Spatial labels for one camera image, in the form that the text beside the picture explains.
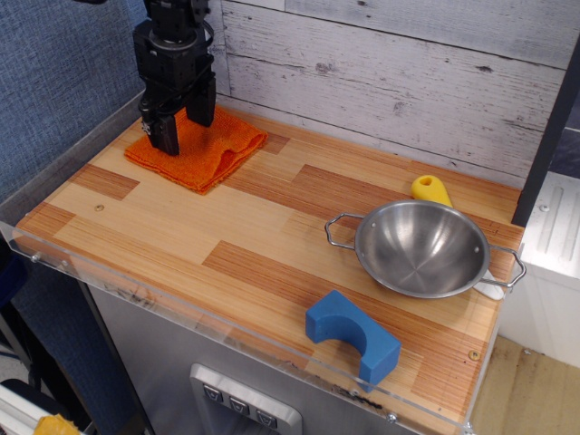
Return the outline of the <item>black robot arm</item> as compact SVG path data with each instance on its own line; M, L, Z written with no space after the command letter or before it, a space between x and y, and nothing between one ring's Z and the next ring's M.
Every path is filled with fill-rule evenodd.
M132 33L139 77L141 123L153 148L179 155L175 115L208 127L214 120L216 78L209 52L214 31L207 1L146 1L147 18Z

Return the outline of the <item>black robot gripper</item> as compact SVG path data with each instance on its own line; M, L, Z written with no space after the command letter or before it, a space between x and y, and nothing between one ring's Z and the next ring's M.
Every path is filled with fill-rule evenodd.
M139 103L144 130L151 146L167 155L179 155L176 113L186 110L188 118L203 127L214 120L216 78L208 51L213 36L206 22L179 42L162 39L152 22L133 31L137 68L145 82Z

